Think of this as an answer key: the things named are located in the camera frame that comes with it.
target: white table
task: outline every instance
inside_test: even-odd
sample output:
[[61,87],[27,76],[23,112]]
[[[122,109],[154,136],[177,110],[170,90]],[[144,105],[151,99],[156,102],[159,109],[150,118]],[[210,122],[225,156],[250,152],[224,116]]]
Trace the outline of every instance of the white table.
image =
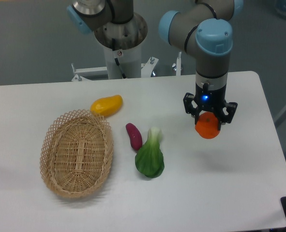
[[[201,138],[182,99],[195,77],[0,87],[0,232],[231,232],[284,227],[286,163],[259,77],[228,76],[226,99],[239,104],[231,124]],[[80,201],[57,197],[41,180],[39,158],[54,119],[121,94],[109,117],[115,152],[107,182]],[[160,127],[165,169],[146,180],[135,169],[125,130]]]

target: gray floor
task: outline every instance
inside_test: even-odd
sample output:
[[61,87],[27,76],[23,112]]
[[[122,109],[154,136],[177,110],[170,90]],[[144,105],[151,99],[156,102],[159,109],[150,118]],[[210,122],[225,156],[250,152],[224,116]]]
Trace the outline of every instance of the gray floor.
[[[76,68],[104,66],[104,55],[93,35],[81,35],[66,14],[70,0],[0,2],[0,85],[67,82]],[[245,0],[243,12],[231,21],[234,48],[230,71],[259,74],[271,115],[286,103],[286,21],[273,0]],[[161,16],[168,10],[186,12],[193,0],[135,0],[135,11],[148,23],[142,58],[160,59],[160,75],[172,75],[178,50],[158,36]],[[195,61],[182,55],[184,74],[195,72]],[[286,157],[286,121],[278,128]]]

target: light blue joint cap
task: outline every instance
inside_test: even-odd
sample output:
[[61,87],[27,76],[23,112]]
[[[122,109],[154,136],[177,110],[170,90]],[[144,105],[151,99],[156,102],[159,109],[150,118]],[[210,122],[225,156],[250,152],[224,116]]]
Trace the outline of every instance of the light blue joint cap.
[[164,40],[165,42],[167,42],[168,44],[170,44],[170,42],[168,40],[168,34],[170,31],[171,22],[177,13],[179,13],[179,12],[178,11],[168,11],[162,16],[162,18],[160,19],[160,22],[159,22],[158,31],[159,31],[160,38],[162,40]]
[[196,30],[196,43],[207,54],[224,56],[233,46],[232,27],[222,19],[207,19]]
[[233,17],[237,16],[243,9],[244,0],[234,0],[234,13]]
[[87,26],[87,24],[79,17],[76,11],[72,8],[72,6],[68,6],[66,8],[67,14],[69,15],[72,22],[78,28],[78,30],[87,35],[92,32],[92,30]]

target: plastic vegetable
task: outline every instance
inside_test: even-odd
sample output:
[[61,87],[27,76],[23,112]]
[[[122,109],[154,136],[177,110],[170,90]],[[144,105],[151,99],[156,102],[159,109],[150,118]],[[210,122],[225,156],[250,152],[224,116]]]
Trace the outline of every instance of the plastic vegetable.
[[218,119],[211,112],[200,115],[196,123],[196,131],[204,139],[213,139],[219,134]]
[[135,156],[137,170],[149,178],[156,178],[164,170],[163,154],[160,150],[161,129],[152,127],[148,131],[148,139]]
[[90,111],[107,117],[113,115],[118,110],[120,110],[122,103],[123,100],[120,95],[100,98],[91,105]]
[[138,151],[143,145],[141,133],[132,123],[128,123],[125,128],[127,129],[128,135],[130,137],[131,147],[135,151]]

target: blue led light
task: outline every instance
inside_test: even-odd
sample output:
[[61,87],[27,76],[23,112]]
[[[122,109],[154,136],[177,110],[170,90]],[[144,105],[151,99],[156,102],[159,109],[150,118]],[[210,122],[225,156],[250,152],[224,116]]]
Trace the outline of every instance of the blue led light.
[[208,100],[208,98],[209,98],[209,96],[207,96],[207,95],[203,95],[203,96],[202,96],[202,101],[204,101],[204,102],[205,102],[205,101],[207,101],[207,100]]

